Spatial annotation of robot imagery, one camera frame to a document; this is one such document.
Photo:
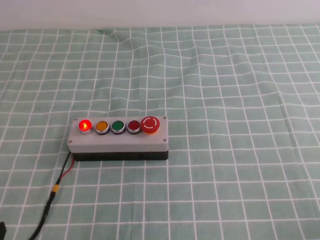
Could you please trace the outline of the black object at corner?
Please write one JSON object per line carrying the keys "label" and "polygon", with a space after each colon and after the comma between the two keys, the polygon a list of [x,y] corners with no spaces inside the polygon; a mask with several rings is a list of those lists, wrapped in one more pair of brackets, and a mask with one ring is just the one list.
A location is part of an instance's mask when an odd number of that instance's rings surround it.
{"label": "black object at corner", "polygon": [[0,240],[4,240],[7,233],[6,225],[3,221],[0,222]]}

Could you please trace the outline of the red emergency stop button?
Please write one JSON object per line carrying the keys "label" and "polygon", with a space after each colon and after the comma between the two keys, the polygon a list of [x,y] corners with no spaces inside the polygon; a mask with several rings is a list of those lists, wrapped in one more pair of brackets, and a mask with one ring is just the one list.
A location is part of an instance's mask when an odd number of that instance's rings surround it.
{"label": "red emergency stop button", "polygon": [[146,116],[141,120],[140,127],[144,133],[152,135],[158,131],[160,121],[155,116]]}

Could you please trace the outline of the dark red push button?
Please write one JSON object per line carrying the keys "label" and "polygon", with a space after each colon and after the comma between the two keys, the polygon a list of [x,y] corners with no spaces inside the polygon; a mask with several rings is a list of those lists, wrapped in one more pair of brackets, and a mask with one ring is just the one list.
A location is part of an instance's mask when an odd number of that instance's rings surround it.
{"label": "dark red push button", "polygon": [[132,135],[139,134],[141,132],[141,123],[138,120],[132,120],[127,124],[126,129]]}

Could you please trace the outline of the green push button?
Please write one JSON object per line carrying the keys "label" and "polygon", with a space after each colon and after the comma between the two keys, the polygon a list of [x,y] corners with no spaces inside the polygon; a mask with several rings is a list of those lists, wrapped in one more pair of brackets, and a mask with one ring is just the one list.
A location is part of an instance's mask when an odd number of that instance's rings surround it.
{"label": "green push button", "polygon": [[116,120],[111,125],[111,131],[115,135],[121,135],[125,132],[126,126],[121,120]]}

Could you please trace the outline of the grey black button switch box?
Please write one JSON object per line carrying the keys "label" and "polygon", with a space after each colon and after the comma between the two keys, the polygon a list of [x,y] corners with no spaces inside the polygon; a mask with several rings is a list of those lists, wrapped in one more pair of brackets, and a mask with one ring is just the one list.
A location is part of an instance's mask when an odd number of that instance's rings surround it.
{"label": "grey black button switch box", "polygon": [[[169,128],[166,116],[156,116],[160,126],[156,133],[147,134],[142,130],[138,134],[130,134],[127,124],[132,120],[141,120],[146,116],[122,116],[122,117],[88,117],[74,119],[67,145],[76,161],[161,161],[169,158]],[[92,132],[82,134],[79,130],[79,122],[87,119],[92,123]],[[125,124],[125,132],[113,134],[111,125],[120,120]],[[98,135],[95,125],[99,121],[109,124],[109,132]]]}

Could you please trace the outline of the cyan checkered tablecloth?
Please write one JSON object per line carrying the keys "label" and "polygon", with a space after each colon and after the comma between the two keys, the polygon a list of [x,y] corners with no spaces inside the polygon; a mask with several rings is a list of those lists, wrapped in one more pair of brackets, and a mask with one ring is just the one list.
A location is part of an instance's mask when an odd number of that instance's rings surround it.
{"label": "cyan checkered tablecloth", "polygon": [[320,27],[0,34],[0,219],[26,240],[78,117],[167,116],[165,161],[77,162],[40,240],[317,240]]}

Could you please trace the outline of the yellow push button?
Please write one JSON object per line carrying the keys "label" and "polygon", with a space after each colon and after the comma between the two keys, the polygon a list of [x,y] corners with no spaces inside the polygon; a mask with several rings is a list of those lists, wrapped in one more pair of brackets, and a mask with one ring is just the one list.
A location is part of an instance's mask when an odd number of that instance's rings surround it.
{"label": "yellow push button", "polygon": [[96,123],[95,132],[98,135],[106,135],[109,131],[110,131],[110,126],[106,121],[101,120]]}

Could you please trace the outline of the lit red indicator lamp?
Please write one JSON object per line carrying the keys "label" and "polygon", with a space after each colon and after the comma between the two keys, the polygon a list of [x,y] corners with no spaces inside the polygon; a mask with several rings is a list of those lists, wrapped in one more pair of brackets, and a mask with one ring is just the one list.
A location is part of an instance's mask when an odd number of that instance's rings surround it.
{"label": "lit red indicator lamp", "polygon": [[78,124],[78,127],[79,127],[80,133],[83,135],[88,135],[93,130],[93,125],[92,125],[91,121],[88,119],[81,120]]}

